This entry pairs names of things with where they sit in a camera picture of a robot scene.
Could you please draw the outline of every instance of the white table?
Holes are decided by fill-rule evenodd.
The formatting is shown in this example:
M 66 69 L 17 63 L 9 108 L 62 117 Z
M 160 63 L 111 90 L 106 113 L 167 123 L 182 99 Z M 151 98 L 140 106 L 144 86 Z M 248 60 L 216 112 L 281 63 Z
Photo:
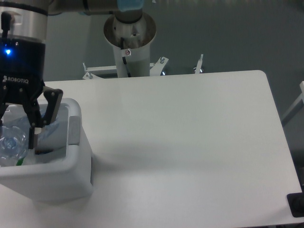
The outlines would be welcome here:
M 265 74 L 50 82 L 79 102 L 93 195 L 32 202 L 0 186 L 2 228 L 236 228 L 304 222 Z

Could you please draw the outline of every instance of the blue part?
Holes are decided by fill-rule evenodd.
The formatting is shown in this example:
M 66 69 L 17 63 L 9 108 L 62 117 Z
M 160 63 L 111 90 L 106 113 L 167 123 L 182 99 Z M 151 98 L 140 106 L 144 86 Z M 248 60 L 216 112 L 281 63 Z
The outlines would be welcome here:
M 139 10 L 143 7 L 144 0 L 117 0 L 118 9 L 122 12 Z

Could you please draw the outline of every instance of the clear plastic bottle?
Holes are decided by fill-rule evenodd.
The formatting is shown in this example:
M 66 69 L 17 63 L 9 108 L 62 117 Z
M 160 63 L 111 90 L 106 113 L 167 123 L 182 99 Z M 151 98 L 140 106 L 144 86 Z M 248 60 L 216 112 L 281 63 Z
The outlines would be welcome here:
M 38 143 L 48 138 L 57 128 L 58 121 L 43 129 L 38 136 Z M 29 121 L 27 117 L 5 123 L 0 127 L 0 166 L 15 166 L 27 156 L 29 146 Z

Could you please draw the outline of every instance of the gray wall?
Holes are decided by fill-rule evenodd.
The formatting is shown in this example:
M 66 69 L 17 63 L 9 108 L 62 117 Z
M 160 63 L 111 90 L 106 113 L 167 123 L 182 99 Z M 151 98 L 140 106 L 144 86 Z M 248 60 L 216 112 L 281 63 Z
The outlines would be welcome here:
M 299 96 L 304 81 L 302 1 L 156 1 L 147 0 L 144 7 L 158 29 L 151 60 L 168 57 L 169 74 L 191 73 L 204 53 L 206 73 L 263 70 L 280 116 Z M 49 19 L 46 81 L 81 79 L 82 62 L 87 67 L 114 65 L 103 36 L 107 17 L 66 13 Z M 304 166 L 302 120 L 304 111 L 285 134 L 295 160 Z

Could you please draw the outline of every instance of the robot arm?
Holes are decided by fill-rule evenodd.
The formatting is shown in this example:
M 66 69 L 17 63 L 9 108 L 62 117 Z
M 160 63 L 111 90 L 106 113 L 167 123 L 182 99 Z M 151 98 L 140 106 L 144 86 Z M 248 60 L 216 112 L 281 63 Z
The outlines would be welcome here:
M 142 6 L 143 0 L 0 1 L 0 119 L 8 104 L 23 106 L 31 126 L 29 149 L 36 146 L 39 129 L 55 120 L 63 96 L 61 90 L 45 87 L 43 81 L 48 15 L 65 11 L 127 11 Z M 37 102 L 42 93 L 48 101 L 44 116 Z

